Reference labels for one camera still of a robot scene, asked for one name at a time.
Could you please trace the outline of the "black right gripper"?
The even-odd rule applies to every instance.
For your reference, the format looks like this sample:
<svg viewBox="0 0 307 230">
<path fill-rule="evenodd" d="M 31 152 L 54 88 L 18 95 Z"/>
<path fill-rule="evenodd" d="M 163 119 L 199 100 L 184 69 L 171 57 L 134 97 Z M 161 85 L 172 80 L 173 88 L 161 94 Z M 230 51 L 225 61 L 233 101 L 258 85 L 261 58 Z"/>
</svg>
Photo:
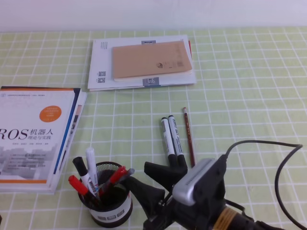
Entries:
<svg viewBox="0 0 307 230">
<path fill-rule="evenodd" d="M 187 174 L 187 167 L 170 167 L 145 162 L 144 172 L 167 191 Z M 173 197 L 164 199 L 165 190 L 147 185 L 129 176 L 122 184 L 130 190 L 143 208 L 147 220 L 144 230 L 164 230 L 176 222 L 188 230 L 211 230 L 225 208 L 225 190 L 218 189 L 203 202 L 186 206 Z"/>
</svg>

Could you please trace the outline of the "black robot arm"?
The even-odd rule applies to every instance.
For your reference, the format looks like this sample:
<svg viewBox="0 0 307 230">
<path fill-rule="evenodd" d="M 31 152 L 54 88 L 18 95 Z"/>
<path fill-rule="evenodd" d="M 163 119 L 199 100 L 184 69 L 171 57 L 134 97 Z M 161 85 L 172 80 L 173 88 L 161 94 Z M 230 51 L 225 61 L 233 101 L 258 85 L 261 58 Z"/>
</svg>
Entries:
<svg viewBox="0 0 307 230">
<path fill-rule="evenodd" d="M 155 188 L 130 176 L 124 180 L 143 208 L 147 219 L 145 230 L 165 230 L 177 223 L 188 230 L 272 230 L 262 221 L 248 217 L 225 199 L 224 174 L 226 158 L 207 158 L 190 170 L 162 166 L 150 162 L 144 164 L 144 172 L 158 182 Z"/>
</svg>

